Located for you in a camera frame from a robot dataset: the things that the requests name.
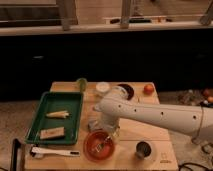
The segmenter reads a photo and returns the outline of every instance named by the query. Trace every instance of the orange bowl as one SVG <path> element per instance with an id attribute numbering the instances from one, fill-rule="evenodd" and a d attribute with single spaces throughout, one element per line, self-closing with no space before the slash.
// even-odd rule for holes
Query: orange bowl
<path id="1" fill-rule="evenodd" d="M 109 158 L 115 149 L 114 142 L 111 138 L 104 140 L 109 136 L 106 131 L 98 130 L 87 135 L 84 141 L 84 154 L 91 161 L 102 161 Z"/>

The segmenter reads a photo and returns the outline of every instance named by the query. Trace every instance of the black cabinet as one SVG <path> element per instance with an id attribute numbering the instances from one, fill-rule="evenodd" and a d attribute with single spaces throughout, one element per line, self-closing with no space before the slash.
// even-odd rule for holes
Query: black cabinet
<path id="1" fill-rule="evenodd" d="M 0 37 L 0 99 L 39 98 L 52 81 L 213 86 L 212 29 Z"/>

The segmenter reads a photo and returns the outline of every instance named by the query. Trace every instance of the green tray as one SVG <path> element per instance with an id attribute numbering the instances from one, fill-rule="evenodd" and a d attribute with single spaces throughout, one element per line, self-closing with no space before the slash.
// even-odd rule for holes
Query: green tray
<path id="1" fill-rule="evenodd" d="M 45 92 L 38 105 L 32 125 L 25 142 L 28 144 L 75 144 L 78 138 L 83 94 L 80 92 Z M 46 114 L 67 110 L 70 115 L 65 119 L 47 118 Z M 41 140 L 42 129 L 65 128 L 65 137 Z"/>

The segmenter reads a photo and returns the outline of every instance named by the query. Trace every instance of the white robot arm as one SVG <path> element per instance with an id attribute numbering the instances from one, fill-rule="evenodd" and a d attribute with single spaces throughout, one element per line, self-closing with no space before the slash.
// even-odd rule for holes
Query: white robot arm
<path id="1" fill-rule="evenodd" d="M 126 118 L 213 142 L 212 109 L 200 106 L 141 104 L 127 101 L 127 96 L 125 88 L 116 86 L 96 106 L 96 110 L 102 112 L 100 125 L 104 130 L 115 131 L 119 126 L 119 118 Z"/>

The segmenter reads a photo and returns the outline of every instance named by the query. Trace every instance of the small cup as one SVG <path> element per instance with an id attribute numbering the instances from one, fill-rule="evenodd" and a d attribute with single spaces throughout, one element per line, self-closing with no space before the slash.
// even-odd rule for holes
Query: small cup
<path id="1" fill-rule="evenodd" d="M 97 95 L 103 97 L 105 96 L 110 90 L 110 85 L 107 82 L 99 82 L 96 84 L 95 92 Z"/>

